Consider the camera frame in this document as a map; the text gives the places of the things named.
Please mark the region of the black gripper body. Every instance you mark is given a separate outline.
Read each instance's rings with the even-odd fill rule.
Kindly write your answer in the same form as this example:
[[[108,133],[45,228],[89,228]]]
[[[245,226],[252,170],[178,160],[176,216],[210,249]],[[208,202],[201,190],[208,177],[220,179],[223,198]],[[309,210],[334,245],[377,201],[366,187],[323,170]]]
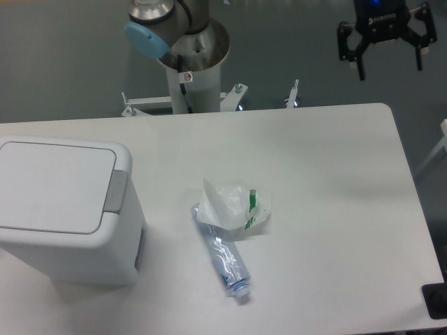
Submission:
[[[356,31],[371,43],[398,39],[409,21],[406,1],[354,1]]]

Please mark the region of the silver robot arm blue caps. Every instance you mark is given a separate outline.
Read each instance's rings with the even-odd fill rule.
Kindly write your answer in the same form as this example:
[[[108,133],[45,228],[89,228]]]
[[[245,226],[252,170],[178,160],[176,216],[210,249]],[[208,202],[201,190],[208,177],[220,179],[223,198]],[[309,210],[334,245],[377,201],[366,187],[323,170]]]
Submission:
[[[422,51],[437,41],[427,2],[410,9],[405,1],[354,1],[354,23],[337,27],[339,59],[355,63],[365,78],[362,56],[371,44],[402,39],[412,45],[417,68]],[[212,23],[208,1],[130,1],[124,26],[128,41],[146,57],[162,59],[185,36],[204,32]]]

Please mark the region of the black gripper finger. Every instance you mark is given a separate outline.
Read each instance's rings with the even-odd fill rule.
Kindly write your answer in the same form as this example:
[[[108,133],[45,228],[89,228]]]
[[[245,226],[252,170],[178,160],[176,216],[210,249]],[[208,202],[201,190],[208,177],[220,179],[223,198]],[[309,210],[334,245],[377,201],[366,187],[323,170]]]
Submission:
[[[355,63],[358,69],[359,78],[365,80],[365,69],[362,60],[364,52],[371,44],[371,38],[368,35],[361,34],[361,39],[355,49],[351,49],[348,44],[350,35],[357,31],[354,23],[340,22],[337,27],[338,54],[341,61]]]
[[[412,18],[425,25],[425,34],[420,35],[408,26]],[[400,38],[414,47],[417,69],[421,71],[423,69],[422,50],[428,48],[430,43],[437,41],[437,30],[432,16],[431,6],[427,1],[412,10],[404,6],[400,23],[402,24]]]

